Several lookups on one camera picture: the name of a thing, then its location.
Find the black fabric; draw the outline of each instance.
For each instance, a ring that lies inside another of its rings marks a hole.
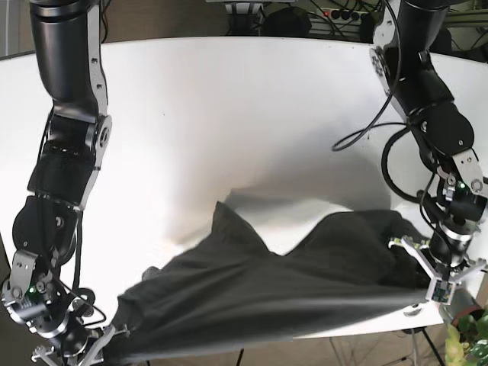
[[[211,234],[119,297],[113,324],[129,338],[115,364],[237,350],[356,323],[425,300],[416,263],[391,236],[419,234],[394,211],[335,213],[290,253],[269,252],[218,203]]]

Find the white tabletop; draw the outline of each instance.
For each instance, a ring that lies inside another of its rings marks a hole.
[[[102,47],[114,128],[85,210],[81,283],[95,291],[109,319],[117,295],[147,267],[165,265],[205,235],[216,201],[231,191],[244,197],[239,212],[279,253],[334,210],[396,208],[429,234],[418,207],[391,196],[380,175],[381,150],[398,127],[375,130],[344,152],[330,151],[384,102],[368,48],[251,37]],[[433,61],[473,124],[488,174],[488,66],[447,56]],[[0,62],[0,80],[0,232],[11,259],[12,223],[24,205],[52,103],[34,56]],[[400,118],[388,108],[381,120]],[[411,136],[393,148],[390,170],[405,191],[425,187],[429,172]],[[484,238],[472,243],[472,257],[488,258]],[[63,267],[68,282],[72,268],[72,261]],[[472,294],[481,278],[468,281]],[[426,307],[415,318],[397,312],[322,335],[440,322],[435,308]]]

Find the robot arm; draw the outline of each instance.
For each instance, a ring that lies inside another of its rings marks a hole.
[[[82,212],[111,132],[100,9],[98,0],[30,0],[30,18],[53,109],[27,187],[32,195],[14,221],[17,251],[2,302],[17,323],[48,339],[68,364],[77,364],[104,335],[82,321],[93,312],[93,292],[78,289],[76,279],[71,291],[59,279],[61,266],[81,245]]]
[[[390,0],[400,37],[396,36],[394,19],[386,10],[375,29],[371,50],[371,60],[385,92],[393,95],[392,104],[407,125],[406,130],[393,135],[387,143],[382,158],[384,176],[389,177],[387,154],[391,145],[410,131],[423,164],[439,177],[437,197],[422,191],[417,197],[403,194],[387,179],[393,191],[420,204],[435,225],[434,235],[425,248],[426,256],[408,238],[391,245],[403,246],[423,268],[430,268],[427,272],[432,288],[428,300],[439,303],[450,303],[456,283],[474,268],[480,270],[486,265],[484,260],[472,262],[466,254],[488,197],[488,185],[473,150],[474,131],[456,108],[454,97],[435,71],[429,53],[449,5],[455,2]],[[401,69],[396,84],[398,39]]]

